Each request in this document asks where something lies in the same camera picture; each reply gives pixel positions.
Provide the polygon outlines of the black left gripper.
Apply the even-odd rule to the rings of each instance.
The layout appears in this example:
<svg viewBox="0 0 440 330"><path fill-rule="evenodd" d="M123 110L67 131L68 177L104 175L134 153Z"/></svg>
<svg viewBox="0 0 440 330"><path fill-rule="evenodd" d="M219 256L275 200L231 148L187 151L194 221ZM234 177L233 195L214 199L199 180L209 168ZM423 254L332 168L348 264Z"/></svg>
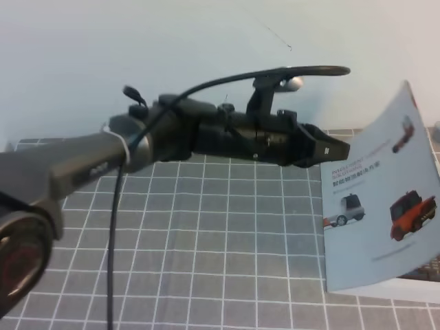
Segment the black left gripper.
<svg viewBox="0 0 440 330"><path fill-rule="evenodd" d="M312 124L297 124L294 112L247 115L231 104L216 107L186 99L169 111L140 143L152 162L189 160L193 154L309 168L346 160L350 144Z"/></svg>

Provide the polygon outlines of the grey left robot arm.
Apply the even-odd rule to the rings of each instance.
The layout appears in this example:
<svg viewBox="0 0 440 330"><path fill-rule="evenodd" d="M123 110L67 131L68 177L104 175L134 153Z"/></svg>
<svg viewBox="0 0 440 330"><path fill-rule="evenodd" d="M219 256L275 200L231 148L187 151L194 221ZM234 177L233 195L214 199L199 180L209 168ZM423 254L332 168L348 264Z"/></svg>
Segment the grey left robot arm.
<svg viewBox="0 0 440 330"><path fill-rule="evenodd" d="M121 168L135 173L194 154L309 168L345 160L346 142L293 111L246 114L163 95L150 108L133 105L99 133L1 154L1 314L39 282L55 240L63 236L60 202Z"/></svg>

